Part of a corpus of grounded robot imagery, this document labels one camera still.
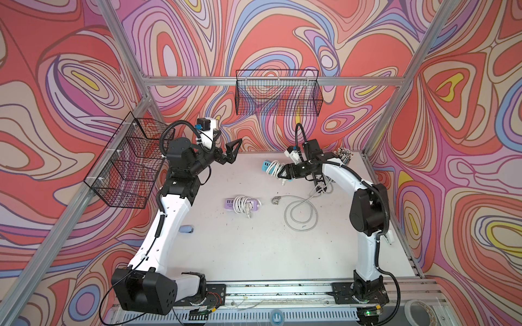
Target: ventilation grille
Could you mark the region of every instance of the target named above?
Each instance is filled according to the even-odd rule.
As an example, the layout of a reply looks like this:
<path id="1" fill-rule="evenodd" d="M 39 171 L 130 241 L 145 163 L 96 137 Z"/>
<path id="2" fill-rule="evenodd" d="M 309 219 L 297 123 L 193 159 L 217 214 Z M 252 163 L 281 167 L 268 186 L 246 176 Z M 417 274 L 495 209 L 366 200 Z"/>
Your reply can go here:
<path id="1" fill-rule="evenodd" d="M 270 323 L 271 313 L 275 309 L 218 309 L 208 316 L 207 323 Z M 357 308 L 287 308 L 277 309 L 282 312 L 285 322 L 295 321 L 357 321 Z M 194 320 L 189 317 L 188 310 L 176 310 L 176 314 L 182 323 L 201 323 L 201 320 Z M 123 320 L 129 320 L 139 315 L 136 312 L 126 312 Z M 172 324 L 177 322 L 174 313 L 171 311 L 168 315 L 152 315 L 147 314 L 128 324 Z"/>

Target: mounting plate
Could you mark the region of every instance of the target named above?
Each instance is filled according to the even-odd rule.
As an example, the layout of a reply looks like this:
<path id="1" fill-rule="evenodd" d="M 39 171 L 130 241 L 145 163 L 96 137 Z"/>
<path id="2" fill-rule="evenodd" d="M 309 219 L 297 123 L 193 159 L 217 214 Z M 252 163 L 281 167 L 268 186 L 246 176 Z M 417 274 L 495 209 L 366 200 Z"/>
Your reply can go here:
<path id="1" fill-rule="evenodd" d="M 353 298 L 353 291 L 351 289 L 353 282 L 339 282 L 332 283 L 332 292 L 329 294 L 334 297 L 335 303 L 338 305 L 346 305 L 346 304 L 360 304 L 357 300 Z M 377 292 L 375 297 L 370 299 L 368 304 L 386 304 L 390 300 L 388 298 L 388 294 L 386 291 Z"/>
<path id="2" fill-rule="evenodd" d="M 207 284 L 207 292 L 214 292 L 220 298 L 220 306 L 225 304 L 225 296 L 227 295 L 227 286 L 225 284 Z M 199 305 L 192 305 L 189 300 L 181 299 L 174 303 L 174 307 L 199 307 L 199 306 L 215 306 L 218 299 L 213 294 L 207 294 L 207 297 Z"/>

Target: wire mesh basket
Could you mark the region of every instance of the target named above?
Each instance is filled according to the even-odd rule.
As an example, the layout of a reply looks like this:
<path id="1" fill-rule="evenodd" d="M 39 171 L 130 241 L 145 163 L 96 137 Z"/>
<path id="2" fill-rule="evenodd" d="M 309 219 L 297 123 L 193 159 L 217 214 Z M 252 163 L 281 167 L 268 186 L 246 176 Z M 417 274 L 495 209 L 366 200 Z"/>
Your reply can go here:
<path id="1" fill-rule="evenodd" d="M 323 93 L 316 69 L 236 70 L 238 115 L 318 116 Z"/>
<path id="2" fill-rule="evenodd" d="M 163 165 L 159 138 L 166 127 L 154 119 L 134 118 L 94 183 L 86 182 L 108 206 L 145 208 Z M 172 131 L 167 141 L 173 136 Z"/>

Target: colorful wallpaper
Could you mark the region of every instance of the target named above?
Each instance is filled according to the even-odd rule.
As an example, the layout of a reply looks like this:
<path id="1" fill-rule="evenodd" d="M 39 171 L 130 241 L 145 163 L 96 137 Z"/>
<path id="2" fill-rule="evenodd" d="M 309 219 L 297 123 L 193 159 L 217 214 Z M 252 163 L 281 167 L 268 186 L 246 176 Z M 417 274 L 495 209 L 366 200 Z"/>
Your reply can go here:
<path id="1" fill-rule="evenodd" d="M 282 151 L 295 143 L 295 124 L 301 122 L 307 138 L 316 138 L 323 148 L 362 150 L 393 87 L 337 86 L 333 97 L 325 99 L 319 117 L 237 116 L 235 87 L 158 86 L 152 91 L 167 122 L 216 118 L 222 131 L 220 145 L 243 138 L 244 151 Z"/>
<path id="2" fill-rule="evenodd" d="M 166 165 L 143 210 L 89 205 L 37 290 L 17 326 L 100 325 L 98 307 L 114 269 L 127 266 L 149 230 L 157 210 L 155 195 L 165 181 Z M 103 303 L 106 316 L 115 303 L 111 291 Z"/>
<path id="3" fill-rule="evenodd" d="M 438 2 L 150 0 L 115 8 L 145 75 L 314 67 L 321 76 L 402 76 Z M 222 141 L 243 137 L 246 151 L 286 149 L 297 122 L 325 148 L 361 150 L 393 89 L 323 87 L 325 104 L 313 118 L 237 117 L 234 91 L 151 88 L 167 121 L 215 117 Z"/>
<path id="4" fill-rule="evenodd" d="M 439 6 L 433 0 L 114 2 L 149 76 L 235 76 L 236 69 L 270 67 L 402 76 Z"/>
<path id="5" fill-rule="evenodd" d="M 0 1 L 0 300 L 139 100 L 93 1 Z M 81 315 L 149 219 L 93 201 L 20 320 L 56 325 L 75 295 Z"/>
<path id="6" fill-rule="evenodd" d="M 462 1 L 371 160 L 464 325 L 522 325 L 522 3 Z"/>

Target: white cable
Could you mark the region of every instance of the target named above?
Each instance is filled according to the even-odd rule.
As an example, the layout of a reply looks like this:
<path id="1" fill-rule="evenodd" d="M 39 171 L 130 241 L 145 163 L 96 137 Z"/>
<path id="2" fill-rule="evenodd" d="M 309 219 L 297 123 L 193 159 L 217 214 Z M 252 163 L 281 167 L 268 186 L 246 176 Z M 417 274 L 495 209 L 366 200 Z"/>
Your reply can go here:
<path id="1" fill-rule="evenodd" d="M 270 163 L 270 165 L 268 165 L 268 167 L 267 167 L 265 172 L 266 172 L 266 174 L 271 175 L 271 176 L 277 178 L 277 175 L 283 169 L 283 167 L 284 167 L 284 164 L 279 163 L 278 160 L 275 160 L 275 161 L 272 161 L 272 163 Z M 281 180 L 281 184 L 284 186 L 284 183 L 287 180 L 283 179 L 283 178 L 278 178 L 278 179 Z"/>
<path id="2" fill-rule="evenodd" d="M 254 208 L 254 206 L 251 202 L 249 202 L 249 200 L 252 200 L 252 198 L 243 195 L 239 195 L 236 198 L 234 198 L 234 212 L 236 212 L 237 214 L 245 213 L 246 216 L 250 219 L 252 215 L 252 209 Z M 259 199 L 254 200 L 257 201 L 259 206 L 261 206 L 261 202 Z"/>
<path id="3" fill-rule="evenodd" d="M 276 196 L 274 198 L 272 198 L 272 204 L 278 204 L 279 203 L 279 200 L 281 198 L 284 198 L 284 197 L 292 197 L 292 198 L 297 198 L 298 200 L 296 201 L 293 201 L 291 202 L 290 204 L 287 205 L 287 207 L 284 209 L 284 222 L 287 224 L 287 226 L 289 228 L 291 228 L 292 230 L 294 231 L 297 231 L 297 232 L 306 232 L 306 231 L 310 231 L 312 230 L 313 228 L 315 228 L 315 226 L 317 225 L 317 222 L 319 222 L 319 213 L 317 212 L 317 208 L 315 208 L 315 206 L 310 202 L 310 199 L 312 198 L 317 198 L 319 196 L 321 196 L 322 194 L 331 194 L 333 191 L 334 191 L 334 186 L 333 184 L 331 184 L 332 182 L 332 179 L 328 179 L 328 182 L 326 183 L 325 187 L 328 187 L 328 185 L 331 186 L 331 190 L 330 192 L 320 192 L 322 190 L 322 188 L 319 188 L 319 189 L 312 189 L 313 194 L 311 194 L 308 199 L 304 199 L 302 197 L 299 197 L 299 196 L 293 196 L 293 195 L 285 195 L 285 196 Z M 309 207 L 310 207 L 310 215 L 308 216 L 308 219 L 306 221 L 299 221 L 299 220 L 296 220 L 293 216 L 293 211 L 294 209 L 296 209 L 297 207 L 301 206 L 302 204 L 307 204 Z M 288 209 L 290 208 L 290 206 L 292 205 L 295 205 L 294 207 L 292 207 L 290 209 L 290 214 L 288 214 Z M 314 222 L 314 225 L 312 225 L 311 227 L 308 227 L 308 228 L 305 228 L 306 227 L 306 224 L 308 222 L 310 222 L 312 220 L 312 218 L 314 217 L 314 213 L 315 213 L 315 222 Z M 290 225 L 290 223 L 288 222 L 288 216 L 290 216 L 290 219 L 292 221 L 294 221 L 295 223 L 298 223 L 298 224 L 303 224 L 303 226 L 301 227 L 301 229 L 299 228 L 295 228 L 293 227 L 292 225 Z"/>

